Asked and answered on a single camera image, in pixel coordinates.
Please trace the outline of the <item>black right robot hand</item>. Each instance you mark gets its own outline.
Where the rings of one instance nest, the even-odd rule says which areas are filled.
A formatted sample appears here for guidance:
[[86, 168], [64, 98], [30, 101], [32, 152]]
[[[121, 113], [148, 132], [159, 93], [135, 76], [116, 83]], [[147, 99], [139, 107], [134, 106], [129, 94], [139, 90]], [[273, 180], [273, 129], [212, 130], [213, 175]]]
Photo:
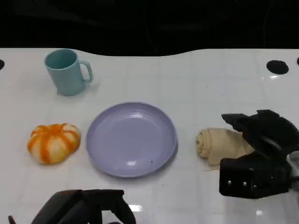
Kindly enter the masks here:
[[299, 149], [298, 128], [272, 110], [257, 110], [250, 116], [225, 113], [221, 117], [268, 160], [285, 161], [288, 154]]

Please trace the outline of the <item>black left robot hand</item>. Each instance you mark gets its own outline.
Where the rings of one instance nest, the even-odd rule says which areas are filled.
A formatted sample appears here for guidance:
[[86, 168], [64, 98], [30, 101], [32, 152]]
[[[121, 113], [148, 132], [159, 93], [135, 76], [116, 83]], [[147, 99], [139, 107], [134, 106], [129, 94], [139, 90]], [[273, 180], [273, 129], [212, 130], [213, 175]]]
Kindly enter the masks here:
[[112, 212], [123, 224], [135, 216], [119, 189], [72, 189], [55, 193], [33, 219], [33, 224], [101, 224], [102, 211]]

